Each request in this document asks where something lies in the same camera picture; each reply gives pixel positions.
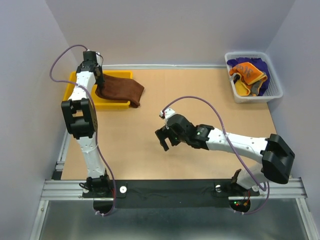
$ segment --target white plastic basket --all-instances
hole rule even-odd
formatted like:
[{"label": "white plastic basket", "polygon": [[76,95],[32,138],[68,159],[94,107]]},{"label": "white plastic basket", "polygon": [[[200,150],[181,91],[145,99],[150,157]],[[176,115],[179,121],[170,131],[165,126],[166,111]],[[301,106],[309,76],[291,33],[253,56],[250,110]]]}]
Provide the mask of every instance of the white plastic basket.
[{"label": "white plastic basket", "polygon": [[[268,89],[265,91],[263,96],[240,96],[237,94],[234,81],[230,77],[230,82],[233,90],[233,97],[236,103],[267,103],[272,99],[279,99],[283,96],[284,93],[281,89],[275,69],[271,64],[269,57],[265,53],[257,51],[235,51],[228,52],[224,55],[225,63],[227,63],[227,61],[230,59],[237,58],[261,58],[268,65],[268,70],[270,73],[270,82],[268,85]],[[228,64],[226,65],[226,68],[228,69],[229,73],[230,66]]]}]

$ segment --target light brown tabletop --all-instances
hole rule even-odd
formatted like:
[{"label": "light brown tabletop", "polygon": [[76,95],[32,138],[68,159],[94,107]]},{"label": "light brown tabletop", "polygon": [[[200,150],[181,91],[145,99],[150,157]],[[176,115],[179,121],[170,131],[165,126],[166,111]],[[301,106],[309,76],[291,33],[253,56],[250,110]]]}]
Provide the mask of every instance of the light brown tabletop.
[{"label": "light brown tabletop", "polygon": [[[145,87],[139,108],[100,111],[98,143],[118,180],[231,178],[242,165],[232,153],[194,149],[184,143],[165,152],[155,131],[165,122],[159,117],[172,100],[193,95],[213,104],[227,132],[250,137],[276,133],[266,103],[234,102],[226,68],[134,69],[133,78]],[[203,102],[183,99],[171,106],[194,125],[221,129],[215,113]],[[248,166],[254,161],[243,158]],[[80,146],[72,137],[62,180],[85,180],[87,168]]]}]

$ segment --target brown towel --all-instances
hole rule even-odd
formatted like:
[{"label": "brown towel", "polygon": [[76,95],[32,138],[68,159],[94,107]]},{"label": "brown towel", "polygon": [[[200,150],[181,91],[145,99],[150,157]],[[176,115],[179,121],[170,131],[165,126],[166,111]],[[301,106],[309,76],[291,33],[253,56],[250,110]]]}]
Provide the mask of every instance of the brown towel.
[{"label": "brown towel", "polygon": [[144,86],[133,79],[103,74],[104,84],[98,85],[95,94],[102,99],[127,100],[133,108],[140,106]]}]

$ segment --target white wall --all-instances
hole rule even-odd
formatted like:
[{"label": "white wall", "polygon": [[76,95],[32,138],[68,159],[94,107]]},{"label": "white wall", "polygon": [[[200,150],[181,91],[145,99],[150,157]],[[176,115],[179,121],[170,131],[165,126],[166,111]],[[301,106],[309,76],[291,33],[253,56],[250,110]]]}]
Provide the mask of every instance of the white wall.
[{"label": "white wall", "polygon": [[[29,239],[45,178],[64,132],[65,85],[49,69],[68,44],[44,0],[3,1],[0,8],[0,239]],[[69,54],[55,69],[67,78]]]},{"label": "white wall", "polygon": [[294,0],[46,2],[69,45],[100,51],[105,64],[225,64],[229,51],[264,52]]},{"label": "white wall", "polygon": [[320,229],[320,1],[296,0],[266,53],[282,83],[283,98],[269,104],[278,134],[296,154],[307,203]]}]

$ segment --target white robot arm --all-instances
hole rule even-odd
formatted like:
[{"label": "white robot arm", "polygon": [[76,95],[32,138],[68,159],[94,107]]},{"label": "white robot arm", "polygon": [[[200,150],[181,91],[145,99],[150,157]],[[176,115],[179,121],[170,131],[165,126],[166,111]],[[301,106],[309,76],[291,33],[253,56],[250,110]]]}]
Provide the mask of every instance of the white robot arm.
[{"label": "white robot arm", "polygon": [[[165,119],[165,126],[155,133],[165,151],[169,149],[165,139],[169,138],[172,146],[183,142],[195,149],[234,152],[225,134],[218,128],[205,124],[194,126],[171,108],[166,109],[161,118]],[[286,184],[288,182],[295,154],[279,135],[271,134],[269,138],[233,133],[226,135],[239,155],[256,161],[249,170],[258,183],[273,181]],[[257,185],[246,170],[236,171],[232,179],[246,190]]]},{"label": "white robot arm", "polygon": [[[95,84],[104,83],[102,61],[99,52],[83,52],[83,62],[76,70],[76,83],[89,93]],[[97,149],[98,121],[90,97],[84,89],[75,86],[69,99],[61,103],[61,108],[66,128],[79,143],[87,166],[87,180],[82,187],[90,192],[110,192],[109,177]]]}]

